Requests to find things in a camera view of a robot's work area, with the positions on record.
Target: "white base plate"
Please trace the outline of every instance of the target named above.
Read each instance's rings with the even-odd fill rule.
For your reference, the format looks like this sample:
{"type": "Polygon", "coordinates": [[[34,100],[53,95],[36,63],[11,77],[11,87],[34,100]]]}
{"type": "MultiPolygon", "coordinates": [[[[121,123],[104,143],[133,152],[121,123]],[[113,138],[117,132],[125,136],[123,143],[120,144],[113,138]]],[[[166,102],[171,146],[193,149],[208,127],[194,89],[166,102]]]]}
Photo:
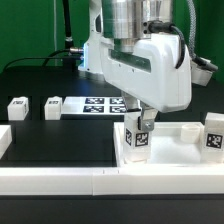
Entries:
{"type": "MultiPolygon", "coordinates": [[[[200,126],[201,135],[197,144],[187,144],[181,141],[181,127],[186,123],[156,123],[152,132],[150,164],[199,164],[200,150],[203,137],[203,125],[200,126]]],[[[114,124],[114,143],[117,164],[119,167],[127,166],[123,156],[124,123],[114,124]]]]}

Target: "white cube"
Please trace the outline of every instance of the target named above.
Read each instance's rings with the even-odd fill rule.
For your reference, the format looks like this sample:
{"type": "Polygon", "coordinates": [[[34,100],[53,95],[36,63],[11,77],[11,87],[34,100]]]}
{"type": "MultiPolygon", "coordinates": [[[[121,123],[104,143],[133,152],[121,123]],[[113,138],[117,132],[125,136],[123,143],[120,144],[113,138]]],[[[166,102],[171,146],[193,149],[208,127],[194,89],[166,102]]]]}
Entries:
{"type": "Polygon", "coordinates": [[[13,98],[8,105],[8,118],[10,121],[24,120],[29,112],[29,101],[26,97],[13,98]]]}
{"type": "Polygon", "coordinates": [[[45,120],[60,120],[62,110],[62,98],[61,97],[51,97],[48,98],[45,106],[45,120]]]}
{"type": "Polygon", "coordinates": [[[222,163],[224,160],[224,114],[208,113],[205,120],[201,160],[222,163]]]}
{"type": "Polygon", "coordinates": [[[0,125],[0,159],[12,142],[10,125],[0,125]]]}

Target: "cable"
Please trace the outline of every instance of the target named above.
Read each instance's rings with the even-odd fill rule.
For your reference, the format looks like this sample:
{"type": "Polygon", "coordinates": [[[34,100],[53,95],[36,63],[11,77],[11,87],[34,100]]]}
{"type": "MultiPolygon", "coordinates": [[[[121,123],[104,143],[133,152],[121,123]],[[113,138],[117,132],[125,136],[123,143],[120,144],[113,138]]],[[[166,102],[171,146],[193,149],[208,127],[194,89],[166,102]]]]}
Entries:
{"type": "Polygon", "coordinates": [[[70,49],[63,49],[63,50],[58,50],[58,51],[55,51],[53,53],[51,53],[50,55],[48,55],[48,57],[46,58],[46,60],[44,61],[44,63],[42,64],[42,66],[46,66],[48,61],[50,60],[49,58],[52,58],[58,54],[61,54],[61,53],[66,53],[66,52],[70,52],[70,49]]]}
{"type": "Polygon", "coordinates": [[[183,64],[183,61],[184,61],[184,58],[185,58],[185,51],[186,51],[185,39],[184,39],[183,33],[176,26],[171,26],[171,30],[173,32],[176,32],[180,37],[180,56],[179,56],[179,60],[177,62],[177,65],[175,67],[176,69],[178,69],[183,64]]]}
{"type": "Polygon", "coordinates": [[[175,66],[176,69],[180,68],[180,66],[183,64],[184,58],[185,58],[185,39],[183,33],[178,29],[173,23],[163,23],[161,21],[153,21],[149,24],[148,27],[150,33],[171,33],[175,32],[180,37],[180,56],[177,62],[177,65],[175,66]]]}
{"type": "Polygon", "coordinates": [[[74,46],[70,21],[69,1],[63,0],[64,20],[65,20],[65,48],[74,46]]]}
{"type": "MultiPolygon", "coordinates": [[[[79,57],[73,57],[75,60],[81,60],[80,56],[79,57]]],[[[8,67],[11,65],[11,64],[14,64],[16,62],[19,62],[19,61],[25,61],[25,60],[43,60],[43,59],[49,59],[49,60],[56,60],[56,59],[67,59],[67,57],[26,57],[26,58],[19,58],[19,59],[16,59],[16,60],[13,60],[13,61],[10,61],[9,63],[7,63],[5,65],[5,67],[3,68],[3,72],[6,71],[6,69],[8,69],[8,67]]]]}
{"type": "Polygon", "coordinates": [[[54,50],[58,50],[58,41],[57,41],[57,2],[54,0],[54,50]]]}
{"type": "Polygon", "coordinates": [[[189,54],[190,54],[192,60],[194,60],[196,58],[196,54],[195,54],[194,50],[195,50],[197,17],[196,17],[193,0],[186,0],[186,1],[188,4],[189,13],[190,13],[190,35],[189,35],[188,49],[189,49],[189,54]]]}

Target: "silver metal part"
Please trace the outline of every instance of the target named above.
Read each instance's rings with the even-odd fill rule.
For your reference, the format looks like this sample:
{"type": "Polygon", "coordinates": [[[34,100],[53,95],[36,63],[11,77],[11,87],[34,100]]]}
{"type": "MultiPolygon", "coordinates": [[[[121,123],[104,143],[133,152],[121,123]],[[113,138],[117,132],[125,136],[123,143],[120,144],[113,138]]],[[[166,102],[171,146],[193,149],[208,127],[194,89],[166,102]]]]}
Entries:
{"type": "Polygon", "coordinates": [[[103,0],[104,37],[149,38],[144,23],[172,20],[173,0],[103,0]]]}
{"type": "Polygon", "coordinates": [[[70,53],[72,54],[82,54],[84,52],[83,48],[71,47],[70,53]]]}
{"type": "Polygon", "coordinates": [[[122,91],[122,97],[124,99],[127,112],[140,111],[138,100],[135,97],[123,91],[122,91]]]}
{"type": "Polygon", "coordinates": [[[154,121],[158,110],[140,102],[142,108],[141,116],[138,120],[138,129],[144,132],[149,132],[154,130],[154,121]]]}

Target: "white platform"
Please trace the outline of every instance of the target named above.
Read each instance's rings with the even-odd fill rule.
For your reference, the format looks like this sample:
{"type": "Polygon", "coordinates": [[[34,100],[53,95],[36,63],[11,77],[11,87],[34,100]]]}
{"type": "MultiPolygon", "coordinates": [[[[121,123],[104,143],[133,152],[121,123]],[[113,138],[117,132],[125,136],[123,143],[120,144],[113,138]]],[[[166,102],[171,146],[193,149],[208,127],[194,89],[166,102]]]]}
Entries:
{"type": "Polygon", "coordinates": [[[126,109],[121,97],[66,97],[62,107],[62,114],[67,115],[116,116],[124,115],[125,112],[126,109]],[[112,99],[115,101],[117,99],[117,103],[111,103],[112,99]]]}
{"type": "MultiPolygon", "coordinates": [[[[179,135],[178,124],[173,128],[161,125],[160,130],[156,125],[153,145],[162,145],[160,140],[167,134],[179,135]]],[[[123,164],[116,168],[0,168],[0,195],[224,194],[224,164],[199,164],[197,144],[180,149],[175,148],[180,143],[176,137],[171,139],[168,151],[158,146],[160,153],[152,153],[154,164],[123,164]],[[177,155],[172,159],[169,153],[177,155]],[[183,163],[164,164],[174,161],[183,163]]]]}
{"type": "Polygon", "coordinates": [[[0,159],[12,142],[10,125],[0,125],[0,159]]]}
{"type": "MultiPolygon", "coordinates": [[[[200,139],[197,144],[187,144],[181,141],[181,127],[189,123],[155,123],[152,132],[150,164],[199,164],[201,159],[201,144],[203,141],[204,126],[195,122],[201,128],[200,139]]],[[[124,124],[114,124],[114,144],[117,165],[119,167],[134,164],[125,164],[123,157],[124,124]]]]}

